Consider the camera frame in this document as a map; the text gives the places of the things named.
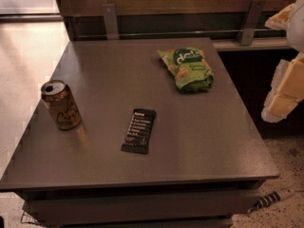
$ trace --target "metal bracket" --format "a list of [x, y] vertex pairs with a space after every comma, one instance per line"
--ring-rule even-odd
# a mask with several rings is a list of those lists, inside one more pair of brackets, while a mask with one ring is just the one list
[[250, 46], [255, 37], [256, 26], [264, 8], [266, 0], [253, 0], [247, 13], [243, 28], [237, 35], [242, 46]]
[[105, 25], [107, 39], [108, 40], [120, 39], [115, 4], [104, 4], [103, 14], [104, 14], [104, 25]]

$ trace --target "table top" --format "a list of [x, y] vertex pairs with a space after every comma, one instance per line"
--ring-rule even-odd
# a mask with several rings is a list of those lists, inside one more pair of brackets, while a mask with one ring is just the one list
[[[208, 92], [180, 93], [157, 49], [200, 48]], [[0, 190], [266, 181], [278, 171], [207, 38], [70, 42], [52, 79], [65, 81], [82, 122], [57, 129], [40, 102]], [[121, 151], [134, 108], [157, 112], [147, 155]]]

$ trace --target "brown can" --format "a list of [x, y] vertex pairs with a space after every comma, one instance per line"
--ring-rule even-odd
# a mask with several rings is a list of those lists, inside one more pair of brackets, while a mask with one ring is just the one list
[[51, 80], [41, 87], [41, 99], [59, 129], [69, 130], [81, 121], [81, 115], [69, 86], [61, 80]]

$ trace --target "speckled floor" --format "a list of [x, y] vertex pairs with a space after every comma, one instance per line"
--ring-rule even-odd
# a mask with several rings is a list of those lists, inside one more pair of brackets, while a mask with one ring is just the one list
[[[60, 22], [0, 24], [0, 177], [38, 103], [39, 88], [49, 79], [67, 42]], [[260, 188], [261, 195], [284, 187], [298, 192], [252, 214], [234, 215], [233, 227], [304, 227], [304, 133], [264, 141], [281, 176], [266, 181]], [[6, 228], [40, 227], [29, 224], [34, 220], [24, 216], [23, 204], [14, 193], [0, 193], [0, 217]]]

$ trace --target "green snack bag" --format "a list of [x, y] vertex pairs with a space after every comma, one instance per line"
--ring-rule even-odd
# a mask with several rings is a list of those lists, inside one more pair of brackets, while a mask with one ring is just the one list
[[214, 73], [206, 60], [203, 51], [194, 47], [158, 50], [168, 70], [175, 78], [180, 90], [208, 90], [214, 79]]

